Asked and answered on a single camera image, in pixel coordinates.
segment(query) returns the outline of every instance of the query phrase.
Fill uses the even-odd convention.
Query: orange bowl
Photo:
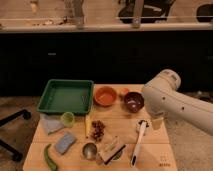
[[[109,86],[104,86],[95,92],[94,99],[101,106],[111,106],[117,98],[117,92]]]

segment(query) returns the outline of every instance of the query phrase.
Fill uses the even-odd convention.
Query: small green object
[[[91,80],[51,79],[44,89],[37,110],[46,114],[72,112],[84,116],[91,110],[93,87]]]
[[[72,112],[65,112],[61,115],[61,122],[66,127],[72,127],[75,123],[75,116]]]
[[[57,171],[58,170],[58,166],[56,165],[56,163],[51,159],[51,157],[49,156],[48,153],[48,149],[51,146],[51,144],[48,144],[45,148],[44,148],[44,158],[46,163],[48,164],[49,168],[51,169],[51,171]]]

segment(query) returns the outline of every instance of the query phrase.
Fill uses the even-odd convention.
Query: black cabinet
[[[41,95],[47,81],[146,83],[170,68],[181,91],[213,89],[212,31],[0,35],[0,95]]]

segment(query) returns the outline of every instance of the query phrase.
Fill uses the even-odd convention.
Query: floor
[[[1,118],[27,109],[32,113],[29,121],[22,117],[0,128],[0,138],[24,153],[24,159],[30,147],[39,120],[36,106],[38,97],[7,97],[0,98]],[[171,146],[179,171],[212,171],[213,170],[213,138],[182,119],[167,115],[165,117]],[[0,147],[0,170],[21,171],[24,159],[11,161],[10,154]]]
[[[212,3],[212,0],[175,0],[166,23],[197,22],[197,8],[209,3]],[[100,25],[114,24],[124,26],[125,24],[118,17],[119,11],[124,6],[125,0],[121,0],[120,4],[118,0],[84,0],[82,8],[85,26],[100,27]],[[39,8],[36,13],[32,12],[29,0],[0,1],[0,23],[3,26],[61,25],[66,14],[62,0],[39,1]],[[46,23],[49,20],[53,21],[52,24]]]

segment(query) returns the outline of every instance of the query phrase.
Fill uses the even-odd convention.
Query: concrete floor
[[[29,121],[19,117],[15,121],[0,128],[0,138],[23,152],[24,159],[39,120],[39,113],[36,111],[38,101],[38,97],[0,98],[0,119],[23,108],[32,112],[32,118]],[[212,171],[212,136],[175,116],[167,115],[165,123],[178,170]],[[13,162],[11,155],[1,147],[0,159],[1,171],[22,170],[24,159],[19,163]]]

